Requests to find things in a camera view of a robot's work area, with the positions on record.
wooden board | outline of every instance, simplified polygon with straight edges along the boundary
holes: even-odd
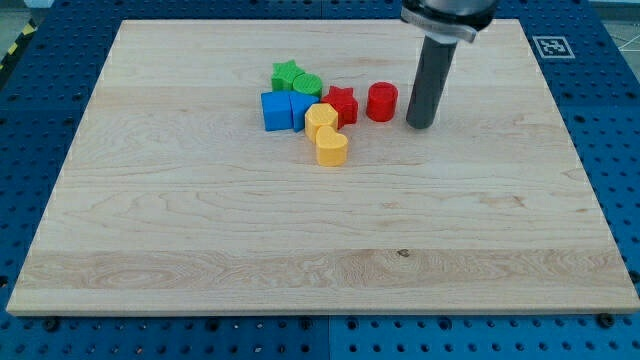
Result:
[[[399,21],[126,21],[14,315],[631,312],[638,296],[520,25],[461,44],[436,123],[405,121]],[[354,86],[341,168],[263,130],[271,64]],[[394,82],[396,118],[364,116]]]

toy block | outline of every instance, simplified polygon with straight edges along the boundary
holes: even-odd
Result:
[[[320,80],[318,75],[314,74],[299,75],[295,80],[293,80],[293,90],[299,93],[313,95],[317,98],[321,98],[322,80]]]
[[[313,104],[304,114],[304,133],[316,143],[316,133],[322,126],[338,130],[338,112],[330,104]]]
[[[260,98],[266,131],[286,130],[293,127],[289,91],[263,93]]]
[[[321,126],[316,134],[316,161],[321,166],[340,166],[347,161],[349,139],[331,126]]]
[[[330,86],[329,93],[322,98],[322,102],[331,104],[338,112],[338,129],[358,121],[358,101],[353,97],[353,88]]]
[[[311,105],[317,103],[320,99],[312,95],[292,91],[289,93],[289,101],[291,102],[291,113],[293,114],[293,130],[298,132],[304,129],[304,114]]]
[[[396,112],[398,89],[387,82],[377,82],[369,88],[367,116],[377,122],[389,121]]]
[[[296,65],[295,60],[274,63],[273,74],[271,75],[271,89],[273,91],[291,91],[293,89],[293,81],[302,74],[304,74],[304,70]]]

